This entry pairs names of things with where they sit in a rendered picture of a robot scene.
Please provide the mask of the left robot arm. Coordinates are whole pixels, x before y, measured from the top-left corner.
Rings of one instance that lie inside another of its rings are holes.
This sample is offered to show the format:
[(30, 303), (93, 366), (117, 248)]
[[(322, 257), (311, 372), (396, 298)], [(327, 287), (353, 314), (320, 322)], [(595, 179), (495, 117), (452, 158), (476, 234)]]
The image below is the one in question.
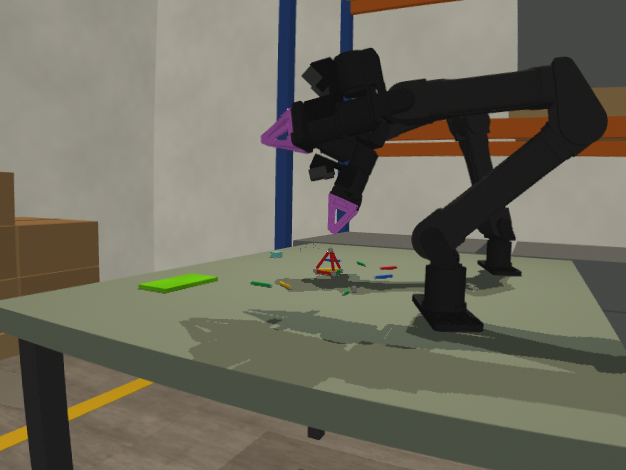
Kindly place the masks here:
[(336, 124), (348, 136), (378, 130), (381, 118), (389, 125), (415, 126), (461, 116), (548, 109), (550, 120), (539, 133), (412, 233), (414, 250), (431, 262), (426, 265), (424, 294), (412, 294), (412, 301), (431, 328), (483, 332), (484, 323), (467, 309), (466, 267), (459, 263), (455, 248), (605, 133), (606, 111), (575, 62), (556, 57), (551, 65), (522, 71), (404, 81), (386, 91), (380, 58), (367, 48), (341, 53), (334, 62), (331, 57), (312, 62), (302, 77), (319, 96), (304, 101), (306, 122), (335, 115), (340, 103)]

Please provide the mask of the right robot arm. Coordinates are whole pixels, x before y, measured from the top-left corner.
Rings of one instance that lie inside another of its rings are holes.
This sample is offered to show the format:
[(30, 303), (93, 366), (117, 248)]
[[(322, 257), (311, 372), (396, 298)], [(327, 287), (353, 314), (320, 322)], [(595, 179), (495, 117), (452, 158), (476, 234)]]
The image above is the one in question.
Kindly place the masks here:
[[(315, 153), (308, 170), (310, 180), (332, 179), (335, 175), (334, 169), (337, 169), (340, 172), (334, 186), (338, 184), (350, 189), (357, 169), (361, 170), (360, 174), (365, 172), (371, 175), (378, 158), (374, 149), (382, 148), (385, 141), (398, 137), (400, 134), (427, 125), (404, 126), (400, 123), (389, 125), (382, 118), (381, 120), (378, 130), (328, 142), (328, 152), (323, 154), (341, 163), (349, 161), (348, 166)], [(446, 121), (455, 142), (459, 142), (473, 185), (493, 170), (487, 136), (490, 133), (489, 114), (461, 116)], [(516, 241), (511, 224), (509, 208), (504, 207), (477, 228), (480, 233), (484, 234), (484, 238), (489, 238), (486, 260), (478, 260), (478, 265), (492, 275), (521, 276), (522, 274), (522, 271), (512, 267), (511, 263), (512, 241)]]

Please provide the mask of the green flat rectangular slab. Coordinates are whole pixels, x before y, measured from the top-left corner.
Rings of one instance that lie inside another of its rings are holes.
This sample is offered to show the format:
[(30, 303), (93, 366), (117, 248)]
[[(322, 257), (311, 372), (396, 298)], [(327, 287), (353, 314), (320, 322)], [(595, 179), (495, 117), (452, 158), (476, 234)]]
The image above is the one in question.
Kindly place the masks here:
[(148, 283), (138, 284), (139, 289), (169, 293), (202, 284), (218, 281), (218, 277), (199, 274), (187, 274)]

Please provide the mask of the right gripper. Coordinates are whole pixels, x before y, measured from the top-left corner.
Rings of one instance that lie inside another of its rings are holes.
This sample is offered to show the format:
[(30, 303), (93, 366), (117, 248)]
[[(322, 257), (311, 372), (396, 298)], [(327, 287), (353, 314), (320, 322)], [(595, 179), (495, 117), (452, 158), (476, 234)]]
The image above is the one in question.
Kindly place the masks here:
[[(362, 203), (362, 193), (368, 182), (369, 175), (365, 172), (363, 172), (362, 174), (359, 174), (361, 170), (359, 169), (357, 170), (358, 171), (352, 182), (350, 190), (345, 187), (335, 184), (335, 186), (333, 186), (332, 188), (333, 192), (330, 191), (329, 193), (329, 196), (328, 196), (328, 230), (330, 231), (330, 233), (337, 234), (359, 211), (360, 205)], [(352, 192), (351, 190), (354, 192)], [(355, 192), (359, 194), (356, 194)], [(342, 196), (340, 196), (339, 194)], [(359, 200), (357, 201), (357, 199)], [(345, 214), (335, 224), (335, 210), (336, 209), (345, 212)]]

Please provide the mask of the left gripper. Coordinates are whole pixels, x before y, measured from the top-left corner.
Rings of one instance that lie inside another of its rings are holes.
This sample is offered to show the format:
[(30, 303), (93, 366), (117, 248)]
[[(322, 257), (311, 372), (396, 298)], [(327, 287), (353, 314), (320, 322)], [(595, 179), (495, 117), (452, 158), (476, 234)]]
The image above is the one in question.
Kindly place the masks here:
[[(336, 124), (336, 120), (340, 119), (339, 105), (340, 103), (336, 104), (335, 115), (306, 122), (304, 103), (294, 102), (292, 108), (287, 109), (275, 124), (261, 135), (261, 143), (304, 154), (312, 153), (312, 149), (316, 148), (321, 149), (321, 153), (328, 152), (327, 142), (349, 137), (346, 133), (344, 134), (341, 125)], [(286, 140), (276, 140), (286, 132), (288, 132)]]

